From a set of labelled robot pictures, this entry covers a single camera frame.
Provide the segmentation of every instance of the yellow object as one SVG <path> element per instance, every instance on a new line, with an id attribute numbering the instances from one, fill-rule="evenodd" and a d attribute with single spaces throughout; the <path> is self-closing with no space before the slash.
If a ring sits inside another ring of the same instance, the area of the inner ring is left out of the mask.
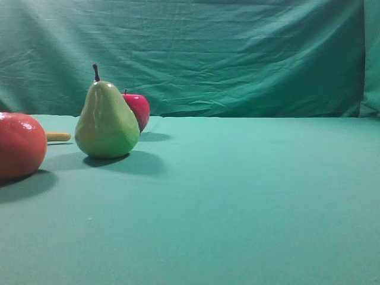
<path id="1" fill-rule="evenodd" d="M 47 141 L 68 141 L 71 135 L 66 132 L 45 132 Z"/>

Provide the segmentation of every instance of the red apple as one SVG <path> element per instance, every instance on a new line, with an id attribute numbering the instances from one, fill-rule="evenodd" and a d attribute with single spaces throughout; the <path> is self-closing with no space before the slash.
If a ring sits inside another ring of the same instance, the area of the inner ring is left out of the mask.
<path id="1" fill-rule="evenodd" d="M 0 112 L 0 181 L 30 175 L 46 155 L 45 130 L 35 118 Z"/>
<path id="2" fill-rule="evenodd" d="M 124 100 L 135 114 L 140 132 L 147 126 L 150 117 L 149 102 L 143 95 L 127 94 L 126 90 L 122 94 Z"/>

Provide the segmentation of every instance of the red fruit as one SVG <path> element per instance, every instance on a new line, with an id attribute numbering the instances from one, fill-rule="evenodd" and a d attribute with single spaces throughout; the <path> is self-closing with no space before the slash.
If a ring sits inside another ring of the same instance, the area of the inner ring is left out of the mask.
<path id="1" fill-rule="evenodd" d="M 140 132 L 142 132 L 147 126 L 150 117 L 148 100 L 143 95 L 127 94 L 126 90 L 122 95 L 129 108 L 135 114 L 138 127 Z"/>
<path id="2" fill-rule="evenodd" d="M 45 158 L 45 130 L 35 118 L 0 112 L 0 180 L 30 175 Z"/>

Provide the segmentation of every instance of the green backdrop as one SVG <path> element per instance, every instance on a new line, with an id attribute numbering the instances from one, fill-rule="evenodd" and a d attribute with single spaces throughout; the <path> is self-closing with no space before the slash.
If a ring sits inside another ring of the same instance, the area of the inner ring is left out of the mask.
<path id="1" fill-rule="evenodd" d="M 1 110 L 79 115 L 94 62 L 152 115 L 357 116 L 363 99 L 362 0 L 2 0 L 0 37 Z"/>
<path id="2" fill-rule="evenodd" d="M 365 0 L 366 79 L 361 116 L 380 115 L 380 1 Z"/>

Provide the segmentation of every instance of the pear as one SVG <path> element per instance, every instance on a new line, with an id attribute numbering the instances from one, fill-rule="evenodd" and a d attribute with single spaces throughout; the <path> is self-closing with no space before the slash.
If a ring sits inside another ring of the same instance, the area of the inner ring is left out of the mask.
<path id="1" fill-rule="evenodd" d="M 90 86 L 75 128 L 75 142 L 90 157 L 115 159 L 130 153 L 140 137 L 137 119 L 119 90 L 101 81 L 94 64 Z"/>

